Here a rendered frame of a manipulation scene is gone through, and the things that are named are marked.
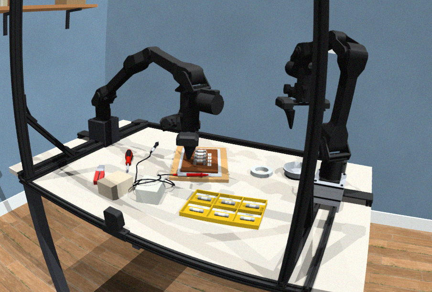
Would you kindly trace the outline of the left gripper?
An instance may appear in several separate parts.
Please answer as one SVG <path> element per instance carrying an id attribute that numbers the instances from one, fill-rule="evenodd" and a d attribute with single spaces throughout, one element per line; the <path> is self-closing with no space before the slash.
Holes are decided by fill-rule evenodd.
<path id="1" fill-rule="evenodd" d="M 184 146 L 185 155 L 191 159 L 195 148 L 199 143 L 199 131 L 201 121 L 199 120 L 199 110 L 180 109 L 179 117 L 181 120 L 181 132 L 176 137 L 176 145 Z"/>

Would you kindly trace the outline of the red-handled pliers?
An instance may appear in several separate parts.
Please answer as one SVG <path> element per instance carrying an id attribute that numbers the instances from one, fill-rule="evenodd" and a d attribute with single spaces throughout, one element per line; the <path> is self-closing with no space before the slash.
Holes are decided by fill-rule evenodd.
<path id="1" fill-rule="evenodd" d="M 104 176 L 105 176 L 104 167 L 105 167 L 105 165 L 99 165 L 98 166 L 97 171 L 95 172 L 94 180 L 93 180 L 94 185 L 97 185 L 98 179 L 100 180 L 100 179 L 104 178 Z"/>

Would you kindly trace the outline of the yellow tray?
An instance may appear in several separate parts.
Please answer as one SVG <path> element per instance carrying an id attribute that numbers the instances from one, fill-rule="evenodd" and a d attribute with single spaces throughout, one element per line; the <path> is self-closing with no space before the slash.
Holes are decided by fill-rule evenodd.
<path id="1" fill-rule="evenodd" d="M 211 197 L 211 201 L 198 199 L 198 196 Z M 235 205 L 223 204 L 222 200 L 235 201 Z M 183 217 L 223 224 L 228 226 L 259 229 L 267 201 L 264 199 L 228 195 L 196 189 L 189 200 L 185 203 L 179 214 Z M 246 207 L 247 204 L 260 205 L 258 208 Z M 190 207 L 204 209 L 203 213 L 189 210 Z M 216 216 L 214 213 L 228 213 L 229 217 Z M 255 221 L 240 219 L 240 216 L 255 217 Z"/>

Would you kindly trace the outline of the red and black screwdriver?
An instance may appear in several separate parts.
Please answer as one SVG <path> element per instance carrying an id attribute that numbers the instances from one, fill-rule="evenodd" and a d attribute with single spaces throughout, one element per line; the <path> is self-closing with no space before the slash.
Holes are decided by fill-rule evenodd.
<path id="1" fill-rule="evenodd" d="M 128 149 L 125 153 L 125 159 L 126 159 L 126 165 L 127 165 L 127 172 L 129 172 L 129 165 L 131 165 L 131 160 L 133 157 L 133 153 L 130 149 Z"/>

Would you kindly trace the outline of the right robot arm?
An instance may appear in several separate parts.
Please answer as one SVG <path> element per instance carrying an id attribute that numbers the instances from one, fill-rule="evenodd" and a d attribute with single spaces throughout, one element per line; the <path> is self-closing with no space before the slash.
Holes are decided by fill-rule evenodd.
<path id="1" fill-rule="evenodd" d="M 335 30 L 329 31 L 328 50 L 333 50 L 338 55 L 340 78 L 331 119 L 322 126 L 319 147 L 319 157 L 322 162 L 319 180 L 340 184 L 344 160 L 349 160 L 351 157 L 346 123 L 356 81 L 366 67 L 368 52 L 364 45 L 344 32 Z M 286 73 L 297 78 L 297 81 L 311 83 L 312 55 L 313 41 L 298 43 L 285 66 Z M 340 152 L 330 154 L 335 151 Z"/>

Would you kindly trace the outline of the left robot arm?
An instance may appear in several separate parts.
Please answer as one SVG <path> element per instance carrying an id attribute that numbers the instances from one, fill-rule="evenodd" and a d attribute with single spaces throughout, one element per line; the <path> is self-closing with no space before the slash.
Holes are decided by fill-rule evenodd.
<path id="1" fill-rule="evenodd" d="M 109 83 L 96 90 L 91 100 L 92 106 L 96 107 L 94 120 L 106 121 L 113 118 L 110 104 L 117 98 L 116 91 L 133 74 L 145 70 L 152 62 L 170 72 L 174 80 L 180 84 L 175 89 L 176 92 L 180 92 L 180 109 L 199 110 L 213 115 L 221 113 L 224 107 L 223 97 L 219 90 L 211 89 L 203 68 L 192 63 L 182 62 L 154 46 L 129 55 L 123 63 L 123 68 Z M 177 130 L 181 130 L 181 120 L 178 113 L 168 116 L 169 118 L 161 118 L 160 128 L 163 131 L 176 127 Z"/>

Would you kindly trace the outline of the white rectangular block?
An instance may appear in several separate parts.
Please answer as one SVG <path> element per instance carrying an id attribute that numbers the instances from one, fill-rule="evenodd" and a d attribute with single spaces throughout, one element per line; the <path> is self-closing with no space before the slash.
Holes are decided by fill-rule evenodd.
<path id="1" fill-rule="evenodd" d="M 159 179 L 159 176 L 144 175 L 143 179 Z M 155 181 L 139 184 L 136 189 L 136 201 L 139 203 L 158 205 L 164 192 L 165 182 Z"/>

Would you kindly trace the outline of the beige block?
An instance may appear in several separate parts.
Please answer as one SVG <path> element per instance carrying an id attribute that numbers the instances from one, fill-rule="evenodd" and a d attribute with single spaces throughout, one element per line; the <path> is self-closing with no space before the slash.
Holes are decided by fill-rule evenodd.
<path id="1" fill-rule="evenodd" d="M 97 181 L 98 193 L 115 200 L 133 190 L 133 176 L 116 171 Z"/>

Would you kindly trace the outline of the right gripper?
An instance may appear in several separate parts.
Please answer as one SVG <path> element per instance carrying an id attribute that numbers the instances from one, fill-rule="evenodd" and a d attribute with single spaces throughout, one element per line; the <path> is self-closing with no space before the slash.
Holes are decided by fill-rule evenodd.
<path id="1" fill-rule="evenodd" d="M 289 97 L 277 97 L 275 101 L 275 105 L 283 109 L 286 113 L 289 128 L 292 129 L 295 110 L 294 106 L 309 106 L 310 101 L 310 88 L 311 83 L 304 83 L 297 81 L 295 83 L 297 86 L 295 99 L 291 99 Z M 300 103 L 299 103 L 300 102 Z M 328 99 L 325 99 L 324 103 L 324 111 L 330 108 L 330 102 Z"/>

